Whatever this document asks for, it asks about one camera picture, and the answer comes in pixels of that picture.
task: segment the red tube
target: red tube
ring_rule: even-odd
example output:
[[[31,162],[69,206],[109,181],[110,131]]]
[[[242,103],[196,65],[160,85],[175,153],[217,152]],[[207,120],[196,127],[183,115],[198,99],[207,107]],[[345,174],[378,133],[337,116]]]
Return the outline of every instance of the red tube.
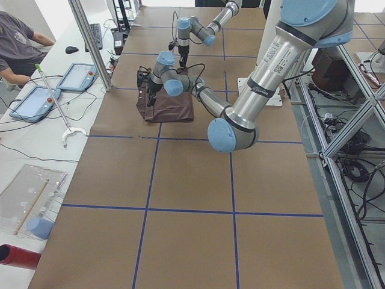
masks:
[[[35,270],[41,254],[12,245],[0,246],[0,264]]]

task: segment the white mounting plate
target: white mounting plate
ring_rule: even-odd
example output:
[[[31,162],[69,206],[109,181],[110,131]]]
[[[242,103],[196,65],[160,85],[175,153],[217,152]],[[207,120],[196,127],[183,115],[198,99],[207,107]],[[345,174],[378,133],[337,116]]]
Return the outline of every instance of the white mounting plate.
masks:
[[[245,78],[238,78],[238,93],[241,93],[241,90],[244,85],[246,85],[246,77]],[[280,89],[277,88],[274,96],[269,99],[269,101],[266,103],[266,105],[273,106],[273,107],[281,107],[282,106],[282,100],[281,100],[281,94],[279,93]]]
[[[357,52],[356,55],[357,57],[360,59],[361,62],[364,62],[366,60],[370,60],[373,55],[375,54],[375,52]],[[377,54],[376,57],[375,57],[375,60],[372,61],[372,68],[373,68],[373,71],[371,69],[371,66],[370,66],[370,63],[369,62],[366,62],[366,63],[363,63],[365,69],[368,71],[368,72],[374,72],[374,73],[385,73],[385,66],[383,66],[383,64],[385,63],[384,60],[380,61],[380,66],[378,65],[378,63],[376,61],[378,61],[380,59],[380,57],[384,57],[383,55],[381,54]]]

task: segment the reacher grabber tool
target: reacher grabber tool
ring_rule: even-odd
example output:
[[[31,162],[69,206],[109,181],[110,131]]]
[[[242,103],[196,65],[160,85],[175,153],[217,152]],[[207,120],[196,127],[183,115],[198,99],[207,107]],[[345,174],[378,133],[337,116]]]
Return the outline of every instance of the reacher grabber tool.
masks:
[[[67,118],[66,118],[66,115],[64,114],[64,112],[62,111],[62,109],[61,109],[61,107],[60,107],[58,101],[56,100],[56,97],[55,97],[55,95],[54,95],[52,89],[51,89],[50,86],[48,85],[48,82],[47,82],[47,79],[46,79],[46,77],[45,77],[45,75],[44,75],[44,72],[42,71],[42,69],[40,68],[40,66],[39,66],[38,64],[35,64],[35,67],[36,67],[37,71],[40,73],[40,75],[42,76],[42,80],[44,81],[44,83],[45,83],[45,85],[46,85],[46,87],[47,87],[47,89],[48,89],[48,91],[49,91],[49,94],[51,95],[52,100],[55,102],[55,105],[56,105],[56,107],[58,108],[58,111],[59,111],[59,113],[61,114],[61,117],[63,118],[64,123],[66,124],[67,129],[66,129],[66,131],[64,132],[63,136],[61,137],[62,140],[63,140],[63,146],[64,146],[64,148],[66,148],[66,147],[67,147],[66,138],[67,138],[69,135],[74,134],[74,133],[76,133],[76,132],[81,132],[81,133],[84,134],[84,135],[87,135],[87,133],[86,133],[85,130],[82,129],[82,128],[74,128],[74,127],[71,127],[70,123],[68,122],[68,120],[67,120]]]

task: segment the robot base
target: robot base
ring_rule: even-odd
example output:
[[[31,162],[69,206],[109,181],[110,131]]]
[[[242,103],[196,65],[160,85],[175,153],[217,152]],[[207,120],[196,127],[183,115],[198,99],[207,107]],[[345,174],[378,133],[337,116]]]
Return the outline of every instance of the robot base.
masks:
[[[243,85],[246,84],[247,78],[238,78],[238,93],[241,93],[241,90],[243,89]],[[272,107],[281,107],[282,106],[282,100],[280,95],[280,88],[278,87],[274,96],[269,99],[269,101],[266,103],[268,106]]]

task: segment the table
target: table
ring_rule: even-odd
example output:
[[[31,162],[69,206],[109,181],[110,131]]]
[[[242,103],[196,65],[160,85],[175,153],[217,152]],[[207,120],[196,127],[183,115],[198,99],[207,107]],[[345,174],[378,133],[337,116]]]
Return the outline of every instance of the table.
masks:
[[[141,9],[29,288],[343,288],[289,101],[232,154],[211,149],[197,102],[193,123],[140,118],[136,70],[167,48],[174,10],[205,24],[220,11]],[[233,103],[263,28],[243,9],[189,64]]]
[[[103,50],[100,51],[105,63],[108,62],[113,51],[113,37],[109,29],[104,28],[103,25],[111,15],[106,9],[104,12],[98,12],[90,15],[90,23],[100,23],[102,32],[105,32],[103,38]],[[78,52],[67,55],[65,48],[67,46],[76,46],[79,48]],[[49,75],[64,75],[69,66],[74,63],[92,63],[90,54],[84,51],[84,41],[81,37],[79,29],[74,22],[72,22],[56,44],[52,47],[46,58],[41,63],[41,67],[46,76]],[[40,77],[38,72],[35,72],[31,78]],[[59,82],[59,78],[48,78],[49,84],[53,87]],[[44,85],[41,80],[36,81],[39,85]],[[18,99],[22,99],[33,87],[34,83],[27,84],[19,93]],[[72,118],[79,118],[84,113],[84,117],[79,121],[69,120],[72,126],[84,128],[87,133],[96,118],[102,103],[105,90],[101,80],[98,78],[95,83],[87,90],[92,93],[83,93],[76,99],[77,93],[63,93],[60,99],[61,104],[69,102],[63,106],[66,116]],[[6,112],[0,120],[0,123],[8,122],[12,119]],[[52,111],[49,117],[59,116],[57,110]],[[23,127],[28,123],[14,122],[0,125],[0,131],[8,129],[15,129]],[[87,137],[82,134],[75,134],[67,139],[67,148],[63,148],[61,136],[66,127],[62,119],[44,119],[43,121],[13,132],[0,132],[0,142],[8,147],[18,149],[28,155],[40,158],[55,158],[61,160],[79,160],[82,150],[86,144]],[[19,170],[24,164],[32,164],[36,166],[47,167],[50,169],[61,170],[68,173],[68,178],[62,186],[61,190],[66,192],[73,173],[76,169],[76,163],[56,162],[56,161],[40,161],[24,157],[16,151],[10,151],[4,147],[0,147],[0,191],[3,191],[6,186],[13,180]],[[2,244],[8,243],[19,246],[25,249],[42,252],[45,247],[45,241],[38,241],[33,239],[19,238],[0,232],[0,242]],[[19,269],[9,266],[0,267],[0,279],[4,288],[26,288],[34,274],[32,270]]]

